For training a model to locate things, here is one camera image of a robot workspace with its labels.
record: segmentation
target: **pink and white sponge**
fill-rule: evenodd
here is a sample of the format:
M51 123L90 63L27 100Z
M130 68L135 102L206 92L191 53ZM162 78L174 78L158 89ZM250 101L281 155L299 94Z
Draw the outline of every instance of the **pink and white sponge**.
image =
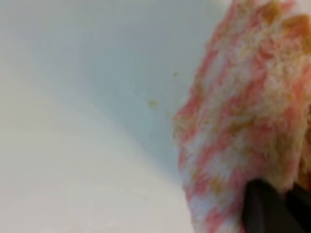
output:
M173 119L196 233L243 232L246 183L262 178L284 193L308 164L311 24L301 9L233 0L207 44Z

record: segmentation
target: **dark object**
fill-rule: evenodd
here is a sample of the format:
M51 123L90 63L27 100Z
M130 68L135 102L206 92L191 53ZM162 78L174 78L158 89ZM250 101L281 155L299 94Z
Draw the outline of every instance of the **dark object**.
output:
M256 180L246 187L242 220L246 233L311 233L311 194L295 185L282 197Z

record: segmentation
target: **speck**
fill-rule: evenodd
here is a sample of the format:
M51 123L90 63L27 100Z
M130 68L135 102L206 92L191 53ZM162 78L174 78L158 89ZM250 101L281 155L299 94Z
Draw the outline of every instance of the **speck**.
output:
M149 106L152 107L152 108L157 108L159 106L159 102L156 101L156 100L150 100L148 102Z

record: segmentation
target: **white basin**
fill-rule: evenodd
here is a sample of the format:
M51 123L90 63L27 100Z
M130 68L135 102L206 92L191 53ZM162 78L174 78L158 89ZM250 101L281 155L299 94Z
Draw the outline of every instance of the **white basin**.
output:
M171 117L224 10L0 1L0 232L192 232Z

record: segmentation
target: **white sink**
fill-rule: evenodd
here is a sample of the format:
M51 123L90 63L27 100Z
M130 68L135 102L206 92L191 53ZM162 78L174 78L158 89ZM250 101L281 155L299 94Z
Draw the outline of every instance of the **white sink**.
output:
M224 10L0 1L0 232L190 233L171 117Z

